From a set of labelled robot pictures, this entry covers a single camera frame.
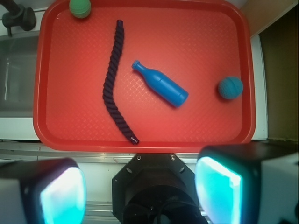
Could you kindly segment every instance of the faucet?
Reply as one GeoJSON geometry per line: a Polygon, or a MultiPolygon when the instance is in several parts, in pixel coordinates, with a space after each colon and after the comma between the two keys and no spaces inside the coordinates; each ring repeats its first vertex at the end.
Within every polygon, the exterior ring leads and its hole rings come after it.
{"type": "Polygon", "coordinates": [[[30,31],[36,26],[36,16],[32,8],[17,5],[13,0],[0,0],[0,4],[9,11],[2,17],[8,36],[12,36],[11,27],[20,26],[23,30],[30,31]]]}

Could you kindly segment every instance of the textured tray surface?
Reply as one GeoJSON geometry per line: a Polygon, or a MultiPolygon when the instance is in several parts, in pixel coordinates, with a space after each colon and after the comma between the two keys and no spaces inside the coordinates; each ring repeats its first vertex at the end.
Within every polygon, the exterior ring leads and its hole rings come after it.
{"type": "Polygon", "coordinates": [[[117,19],[124,22],[125,41],[114,100],[141,146],[225,143],[240,134],[246,119],[242,105],[251,102],[243,97],[223,100],[217,92],[226,76],[242,78],[237,27],[231,17],[198,9],[93,7],[85,20],[62,10],[52,27],[46,27],[52,36],[46,114],[39,122],[52,137],[88,146],[101,146],[102,141],[127,146],[102,99],[117,19]],[[189,92],[187,101],[180,108],[164,101],[131,69],[134,60],[182,86],[189,92]]]}

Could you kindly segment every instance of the red tray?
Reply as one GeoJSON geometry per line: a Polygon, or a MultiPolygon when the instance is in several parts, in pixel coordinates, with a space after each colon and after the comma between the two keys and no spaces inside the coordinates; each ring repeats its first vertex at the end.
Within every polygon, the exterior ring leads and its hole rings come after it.
{"type": "Polygon", "coordinates": [[[86,19],[69,1],[56,1],[41,25],[34,127],[58,150],[197,153],[203,146],[249,142],[255,129],[249,29],[241,12],[222,0],[94,0],[86,19]],[[125,41],[114,100],[139,138],[133,146],[102,99],[117,19],[125,41]],[[157,69],[189,92],[174,108],[131,69],[134,60],[157,69]],[[226,76],[239,77],[242,97],[217,92],[226,76]]]}

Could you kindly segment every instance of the plastic bottle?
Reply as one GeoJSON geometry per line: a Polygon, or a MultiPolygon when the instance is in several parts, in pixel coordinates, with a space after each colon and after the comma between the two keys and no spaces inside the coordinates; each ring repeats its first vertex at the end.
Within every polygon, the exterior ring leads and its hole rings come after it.
{"type": "Polygon", "coordinates": [[[137,60],[132,64],[132,68],[143,75],[150,88],[175,107],[181,106],[188,98],[188,92],[162,72],[154,69],[148,69],[137,60]]]}

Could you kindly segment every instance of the dark purple rope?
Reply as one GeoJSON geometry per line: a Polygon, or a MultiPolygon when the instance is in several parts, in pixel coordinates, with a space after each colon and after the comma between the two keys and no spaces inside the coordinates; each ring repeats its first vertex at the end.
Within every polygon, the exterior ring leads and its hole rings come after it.
{"type": "Polygon", "coordinates": [[[121,113],[118,111],[118,108],[113,100],[113,87],[115,83],[118,64],[121,58],[124,37],[125,34],[123,29],[123,21],[118,20],[116,22],[114,46],[111,52],[108,72],[106,74],[106,79],[104,83],[103,99],[110,116],[113,118],[119,130],[130,142],[136,145],[139,143],[139,140],[136,138],[129,125],[127,125],[126,121],[124,120],[121,113]]]}

